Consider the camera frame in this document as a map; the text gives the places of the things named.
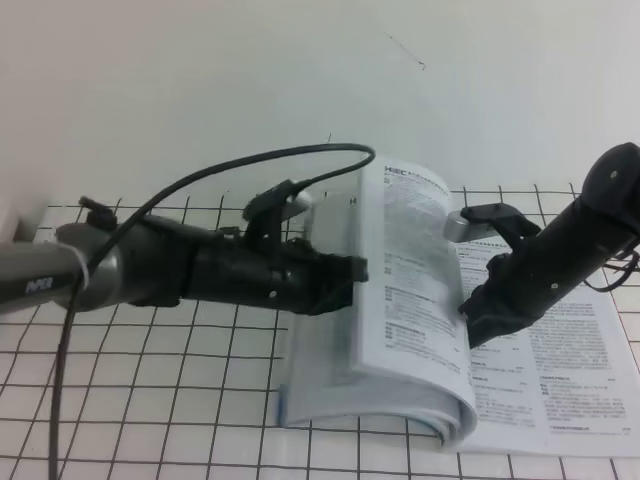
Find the white grid surface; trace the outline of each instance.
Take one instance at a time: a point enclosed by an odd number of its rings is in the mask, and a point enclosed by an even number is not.
[[[563,192],[534,186],[454,195],[455,208],[503,200],[544,226],[575,192],[569,185]],[[244,203],[227,195],[206,207],[186,197],[154,213],[215,229],[238,225]],[[135,204],[119,201],[119,217]],[[83,219],[78,207],[49,207],[36,239],[51,239],[56,226]],[[286,227],[286,238],[302,229],[295,219]],[[637,287],[640,275],[634,274],[613,295],[640,361]],[[0,317],[0,479],[46,478],[50,383],[62,318],[52,304]],[[195,301],[77,315],[62,403],[62,478],[640,479],[634,459],[439,453],[429,432],[400,418],[278,428],[276,390],[291,319],[284,312]]]

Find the open book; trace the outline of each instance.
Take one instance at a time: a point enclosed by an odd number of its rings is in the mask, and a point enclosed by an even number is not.
[[[445,448],[640,455],[640,374],[611,296],[578,287],[531,328],[470,351],[457,307],[509,248],[448,242],[450,210],[440,178],[385,159],[354,195],[316,206],[314,246],[367,258],[369,282],[352,307],[294,322],[281,423],[398,415]]]

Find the white wall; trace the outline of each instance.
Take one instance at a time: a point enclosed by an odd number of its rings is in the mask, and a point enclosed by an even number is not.
[[[640,142],[638,25],[631,0],[6,0],[0,189],[27,213],[142,198],[330,134],[452,187],[579,184]],[[278,165],[210,185],[251,190],[325,158]]]

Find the black grid lines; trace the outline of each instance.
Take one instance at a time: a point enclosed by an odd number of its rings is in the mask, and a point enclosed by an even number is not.
[[[458,193],[465,197],[466,202],[469,201],[467,193],[480,194],[475,198],[482,198],[484,194],[496,194],[506,203],[514,198],[521,199],[523,205],[537,207],[535,211],[526,213],[538,215],[541,223],[546,224],[554,215],[560,213],[564,197],[572,198],[573,192],[572,186],[569,185],[566,191],[551,191],[534,186],[528,191],[513,191],[498,187],[494,191],[464,188]],[[194,224],[200,222],[205,228],[207,225],[215,228],[220,224],[222,212],[230,212],[231,215],[226,218],[232,219],[242,207],[243,205],[230,203],[223,198],[220,205],[212,208],[192,208],[188,204],[185,207],[162,206],[163,210],[159,210],[158,213],[166,212],[167,215],[174,216],[182,210],[182,218],[185,220],[189,218],[190,212],[199,212],[190,217]],[[291,232],[291,230],[293,228],[288,225],[287,231]],[[291,433],[292,438],[298,438],[297,435],[305,438],[303,454],[300,458],[296,457],[295,462],[289,459],[282,460],[277,455],[273,455],[273,452],[268,452],[271,447],[269,442],[277,438],[282,431],[271,419],[272,405],[269,401],[276,398],[275,369],[276,365],[283,360],[276,347],[278,340],[276,336],[287,333],[286,319],[279,314],[273,321],[264,320],[261,323],[262,321],[258,319],[260,312],[240,311],[237,306],[234,306],[230,315],[226,307],[221,306],[220,313],[216,313],[218,310],[215,309],[212,312],[221,315],[224,321],[212,322],[207,317],[214,314],[210,313],[209,308],[210,306],[206,303],[194,302],[188,323],[178,318],[178,313],[175,313],[176,318],[172,319],[171,316],[174,313],[166,309],[157,311],[160,315],[164,315],[161,323],[158,323],[155,311],[145,320],[130,318],[128,313],[125,314],[124,310],[120,311],[120,309],[114,310],[114,315],[108,319],[78,318],[74,328],[84,328],[80,332],[84,331],[86,335],[78,337],[79,343],[76,344],[76,349],[71,355],[76,365],[82,366],[87,363],[91,368],[86,370],[79,368],[75,372],[79,378],[77,383],[65,386],[65,392],[71,392],[70,398],[77,396],[78,405],[77,413],[64,417],[61,422],[61,427],[69,434],[76,432],[69,447],[63,447],[66,449],[66,455],[61,459],[65,467],[62,473],[63,478],[76,480],[80,478],[78,472],[85,471],[83,468],[95,468],[95,472],[99,473],[92,478],[96,480],[121,480],[127,478],[122,476],[124,475],[122,472],[125,471],[123,468],[134,467],[143,468],[145,472],[153,472],[148,474],[149,478],[160,480],[179,478],[181,475],[184,478],[190,478],[189,475],[195,475],[194,472],[200,475],[195,478],[202,479],[234,478],[235,475],[245,475],[258,480],[263,478],[324,480],[338,478],[339,474],[350,475],[352,479],[370,479],[374,478],[371,475],[377,474],[398,476],[398,478],[561,480],[582,478],[593,473],[592,465],[588,462],[582,464],[572,459],[569,464],[556,458],[555,465],[549,463],[548,470],[545,470],[542,476],[538,476],[539,472],[535,474],[528,472],[527,462],[523,462],[520,457],[512,458],[506,455],[481,456],[485,462],[482,464],[485,467],[483,470],[480,462],[476,464],[473,456],[464,453],[460,456],[453,454],[450,463],[445,462],[436,468],[429,463],[427,457],[422,455],[425,448],[435,443],[431,434],[415,431],[407,420],[403,420],[403,429],[387,430],[383,427],[378,429],[377,424],[365,422],[365,417],[356,419],[357,423],[344,428],[343,426],[333,428],[328,424],[324,426],[323,422],[316,422],[315,425],[310,423],[308,426],[287,429],[287,433]],[[625,311],[640,312],[640,304],[629,305],[628,308],[625,307]],[[243,321],[242,315],[245,314],[255,315],[256,319],[247,321],[245,318]],[[55,348],[48,349],[45,343],[35,347],[30,346],[31,335],[27,337],[26,342],[19,342],[19,340],[25,338],[27,331],[35,327],[42,327],[42,331],[45,331],[57,324],[35,314],[29,318],[12,317],[7,320],[0,323],[0,326],[13,331],[22,330],[14,343],[3,343],[0,338],[0,358],[6,355],[6,359],[11,360],[19,351],[22,358],[33,359],[33,364],[36,365],[55,353]],[[105,351],[107,336],[110,332],[113,333],[116,327],[121,329],[121,332],[130,334],[131,343],[127,342],[121,349],[113,351],[109,348],[110,344],[107,344],[109,351]],[[144,335],[137,337],[141,329],[144,330]],[[101,332],[104,335],[102,338],[97,338],[92,332]],[[224,350],[194,349],[196,337],[205,336],[210,339],[224,338],[226,343],[222,344],[226,348]],[[113,376],[103,376],[104,371],[98,365],[100,359],[106,361],[106,365],[112,366]],[[20,431],[28,430],[26,436],[19,439],[15,448],[4,448],[0,442],[0,459],[15,460],[12,466],[13,473],[7,478],[22,478],[26,470],[22,471],[21,468],[25,465],[43,463],[45,459],[42,450],[34,449],[33,440],[36,438],[35,433],[46,431],[47,415],[43,415],[42,412],[45,410],[45,391],[51,382],[51,370],[50,368],[43,370],[42,380],[38,382],[26,376],[16,375],[18,368],[11,367],[10,363],[7,363],[3,371],[8,373],[0,385],[0,398],[4,395],[2,391],[7,389],[21,389],[23,392],[33,391],[37,394],[38,406],[35,415],[15,416],[0,412],[0,426],[3,425],[4,430],[13,431],[15,428]],[[87,418],[86,414],[81,413],[87,412],[90,391],[104,393],[110,390],[126,391],[123,397],[126,401],[123,403],[122,410],[118,410],[121,412],[119,416]],[[229,395],[227,400],[245,402],[248,401],[247,399],[259,399],[259,401],[247,403],[242,410],[247,414],[247,418],[242,418],[236,415],[235,410],[229,414],[230,411],[226,409],[229,403],[224,400],[227,394]],[[151,405],[151,410],[158,409],[158,416],[141,414],[140,405],[151,398],[157,399],[157,402]],[[197,403],[198,399],[204,399],[204,405],[202,402]],[[70,400],[67,403],[71,408],[73,401]],[[191,417],[188,415],[189,408],[185,406],[209,413],[202,417]],[[84,450],[82,455],[76,455],[72,451],[73,444],[77,445],[81,441],[79,433],[84,429],[87,429],[87,432],[103,435],[101,438],[108,439],[107,443],[111,442],[108,455],[103,455],[102,450],[96,450],[95,455],[90,449]],[[326,452],[323,452],[325,448],[323,439],[326,441],[347,437],[353,438],[353,450],[349,449],[349,453],[345,453],[345,455],[352,455],[351,460],[343,462],[342,465],[339,465],[340,462],[324,464]],[[384,463],[386,460],[383,460],[382,463],[376,463],[375,468],[371,468],[371,457],[367,457],[371,455],[371,450],[367,449],[371,448],[372,439],[381,439],[401,448],[401,455],[395,457],[391,450],[388,451],[389,458],[396,459],[395,464],[390,462],[387,464]],[[172,453],[175,442],[182,445],[184,449],[189,449],[192,445],[195,450],[201,448],[202,455],[176,456]],[[133,449],[132,445],[136,444],[138,448]],[[403,459],[402,470],[397,468],[400,457]],[[505,465],[500,475],[487,475],[486,462],[491,459]],[[599,463],[598,468],[609,468],[608,475],[610,474],[611,479],[617,479],[618,476],[625,478],[624,473],[620,473],[620,469],[616,472],[616,461],[602,460],[604,463]]]

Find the black cable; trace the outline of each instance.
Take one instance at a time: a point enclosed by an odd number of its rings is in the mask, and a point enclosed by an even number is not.
[[[111,251],[111,249],[116,246],[120,239],[122,239],[122,237],[131,229],[131,227],[133,227],[133,225],[135,225],[136,222],[138,222],[140,219],[142,219],[142,217],[149,213],[151,209],[158,203],[160,203],[162,200],[172,195],[173,193],[177,192],[181,188],[184,188],[205,177],[209,177],[211,175],[215,175],[226,170],[232,170],[238,167],[276,160],[278,158],[304,155],[307,153],[336,151],[362,152],[368,155],[364,160],[361,160],[360,162],[357,162],[348,167],[334,170],[329,173],[324,173],[309,180],[298,182],[296,184],[296,186],[299,187],[298,193],[303,189],[309,187],[310,185],[313,185],[314,183],[318,183],[329,178],[337,177],[339,175],[344,175],[345,173],[359,170],[360,168],[371,163],[376,157],[375,151],[371,147],[367,147],[366,145],[359,145],[356,143],[323,143],[320,145],[307,145],[302,147],[285,148],[282,150],[273,150],[271,152],[250,155],[248,157],[230,160],[218,165],[212,165],[210,167],[203,168],[202,170],[198,170],[197,172],[187,175],[186,177],[183,177],[182,179],[169,185],[168,187],[154,195],[144,205],[138,208],[133,213],[133,215],[131,215],[131,217],[129,217],[122,225],[120,225],[115,232],[113,232],[113,234],[104,243],[104,245],[102,245],[87,262],[89,275],[93,274],[95,269],[98,267],[100,262],[104,260],[109,251]],[[73,324],[73,318],[76,314],[76,301],[78,298],[78,294],[80,293],[80,289],[82,288],[82,284],[82,276],[79,276],[76,279],[71,291],[69,306],[67,307],[67,313],[62,324],[60,344],[58,345],[58,350],[56,352],[55,377],[53,381],[53,391],[51,394],[51,417],[49,420],[49,480],[58,480],[58,431],[60,426],[60,405],[62,402],[64,367],[67,358],[67,350],[69,348],[69,339],[71,337],[71,326]]]
[[[604,268],[609,268],[617,272],[623,272],[620,278],[613,282],[611,285],[608,285],[606,287],[594,287],[587,280],[584,281],[584,284],[592,290],[600,293],[608,293],[614,291],[616,288],[626,282],[633,272],[638,271],[638,262],[640,262],[640,255],[635,250],[632,250],[630,254],[631,260],[629,260],[629,262],[624,267],[618,267],[617,265],[610,265],[608,263],[604,265]]]

